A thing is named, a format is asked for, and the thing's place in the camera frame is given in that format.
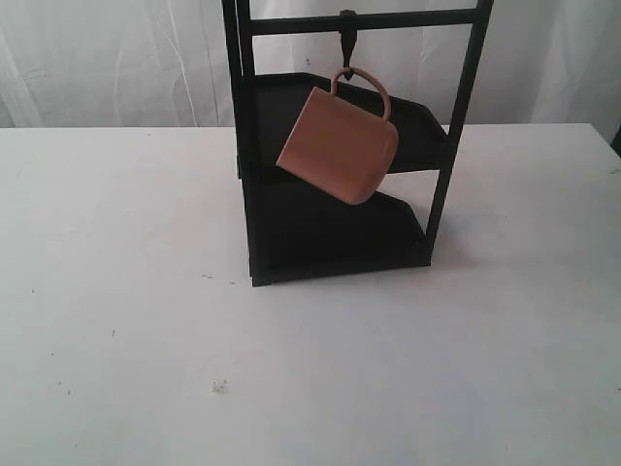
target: metal frame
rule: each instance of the metal frame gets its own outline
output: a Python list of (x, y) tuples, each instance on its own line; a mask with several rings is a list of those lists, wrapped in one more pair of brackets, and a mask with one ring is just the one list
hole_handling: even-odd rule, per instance
[(256, 103), (254, 99), (255, 67), (252, 37), (353, 29), (388, 29), (422, 26), (471, 24), (472, 30), (457, 89), (450, 129), (442, 150), (442, 161), (431, 213), (425, 232), (427, 263), (431, 262), (440, 227), (441, 214), (448, 191), (457, 149), (474, 87), (476, 71), (494, 0), (477, 0), (476, 7), (460, 10), (423, 11), (343, 17), (290, 17), (252, 19), (249, 0), (222, 0), (226, 43), (231, 74), (231, 90), (237, 127), (239, 169), (242, 175), (250, 274), (253, 284), (267, 279), (267, 243), (263, 225), (258, 220), (263, 209), (263, 170), (259, 153)]

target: black shelf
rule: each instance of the black shelf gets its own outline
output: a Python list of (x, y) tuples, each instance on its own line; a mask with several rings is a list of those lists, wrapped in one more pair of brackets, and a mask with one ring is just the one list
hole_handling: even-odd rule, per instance
[[(330, 90), (330, 80), (309, 73), (260, 75), (255, 78), (257, 125), (264, 179), (293, 179), (276, 166), (280, 151), (314, 86)], [(377, 92), (339, 83), (337, 94), (378, 116), (383, 113)], [(439, 170), (446, 133), (424, 105), (392, 97), (390, 120), (399, 131), (399, 148), (389, 173)]]
[(376, 192), (349, 206), (304, 183), (265, 185), (268, 283), (429, 265), (409, 205)]

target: mug handle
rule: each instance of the mug handle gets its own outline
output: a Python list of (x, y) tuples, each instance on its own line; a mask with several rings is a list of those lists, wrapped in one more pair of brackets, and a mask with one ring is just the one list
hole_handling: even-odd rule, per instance
[(366, 71), (361, 70), (360, 68), (345, 67), (339, 70), (339, 72), (336, 75), (334, 75), (334, 78), (332, 78), (332, 86), (330, 88), (330, 95), (332, 96), (337, 95), (337, 81), (342, 75), (344, 75), (348, 71), (352, 71), (354, 75), (361, 76), (362, 78), (367, 80), (369, 83), (371, 83), (379, 91), (379, 95), (381, 95), (381, 100), (383, 100), (384, 102), (384, 115), (381, 118), (381, 120), (384, 122), (388, 121), (388, 119), (390, 118), (390, 109), (391, 109), (390, 97), (388, 96), (388, 92), (386, 92), (386, 89), (384, 88), (383, 85), (379, 83), (378, 80), (376, 80), (373, 76), (371, 76)]

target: white curtain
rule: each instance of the white curtain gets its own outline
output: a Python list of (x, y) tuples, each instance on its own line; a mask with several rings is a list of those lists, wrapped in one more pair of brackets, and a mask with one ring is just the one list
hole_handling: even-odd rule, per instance
[[(251, 3), (254, 17), (298, 17), (475, 0)], [(620, 25), (619, 0), (496, 0), (468, 121), (590, 122), (610, 140), (621, 123)], [(447, 123), (469, 31), (361, 31), (352, 64)], [(330, 76), (341, 65), (338, 33), (254, 45), (261, 73)], [(0, 0), (0, 126), (231, 124), (220, 0)]]

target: hook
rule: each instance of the hook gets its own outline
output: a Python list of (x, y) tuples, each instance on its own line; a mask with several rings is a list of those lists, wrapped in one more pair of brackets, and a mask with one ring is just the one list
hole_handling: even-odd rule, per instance
[[(349, 60), (353, 54), (353, 49), (356, 47), (356, 41), (358, 40), (358, 30), (355, 28), (352, 19), (356, 16), (356, 12), (353, 10), (342, 10), (341, 19), (341, 50), (343, 51), (343, 67), (349, 68)], [(344, 74), (345, 78), (349, 81), (353, 76), (353, 71), (347, 71)]]

